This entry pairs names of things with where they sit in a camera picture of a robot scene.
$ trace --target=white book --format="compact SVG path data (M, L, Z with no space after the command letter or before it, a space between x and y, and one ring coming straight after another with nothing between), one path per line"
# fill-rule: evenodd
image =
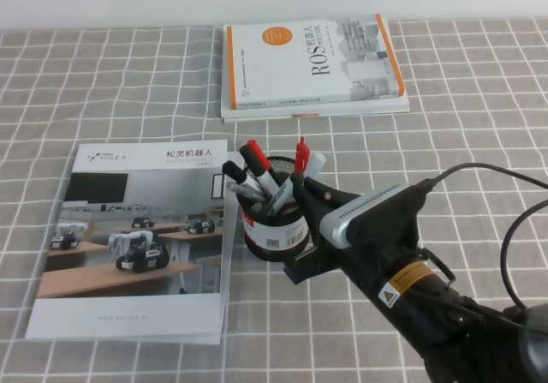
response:
M230 106L228 45L223 43L223 79L221 91L221 117L226 123L253 120L275 120L291 117L325 117L375 115L383 113L409 112L407 92L393 99L357 100L337 103L316 103L308 105L285 105L279 107L259 107L254 109L233 110Z
M237 200L227 141L80 145L26 338L218 344Z
M232 25L225 32L232 110L404 94L380 15Z

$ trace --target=robotic arm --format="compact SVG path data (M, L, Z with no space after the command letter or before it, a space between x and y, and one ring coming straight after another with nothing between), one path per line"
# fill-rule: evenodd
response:
M452 289L455 275L418 246L417 213L439 180L358 196L300 173L291 179L313 239L284 262L295 284L341 269L420 354L433 383L548 381L548 304L481 306Z
M69 250L78 246L87 223L58 223L55 236L51 238L51 248Z
M112 233L109 236L108 249L109 252L121 250L122 253L128 252L129 244L134 239L145 238L146 248L149 249L152 245L153 234L151 231L139 230L131 233Z

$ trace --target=yellow warning sticker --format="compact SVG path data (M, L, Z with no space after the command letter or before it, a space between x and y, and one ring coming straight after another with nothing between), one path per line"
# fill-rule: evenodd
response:
M430 270L424 261L416 261L396 273L390 279L390 284L402 295L413 284L431 274L434 274L434 272Z
M391 308L407 289L422 278L431 274L434 274L434 272L428 268L424 261L411 263L396 273L390 281L384 285L378 293L378 298L386 306Z

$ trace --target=photo of classroom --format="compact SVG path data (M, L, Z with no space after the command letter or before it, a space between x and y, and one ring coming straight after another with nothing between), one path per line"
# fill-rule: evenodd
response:
M73 173L38 298L218 293L217 169Z

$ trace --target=sticker label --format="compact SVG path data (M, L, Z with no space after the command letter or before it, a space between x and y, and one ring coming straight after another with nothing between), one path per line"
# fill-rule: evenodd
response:
M308 233L307 221L304 216L292 224L285 226L265 226L253 221L245 213L243 225L247 235L257 246L268 250L285 250L293 248L304 239Z
M394 306L394 303L396 303L397 299L400 298L400 293L394 289L394 287L387 283L384 285L384 287L381 289L380 293L378 293L378 298L383 301L383 303L391 308Z
M394 306L397 299L399 299L413 284L431 274L434 274L434 272L424 261L411 263L396 273L390 281L384 285L378 293L378 298L386 306L391 308Z

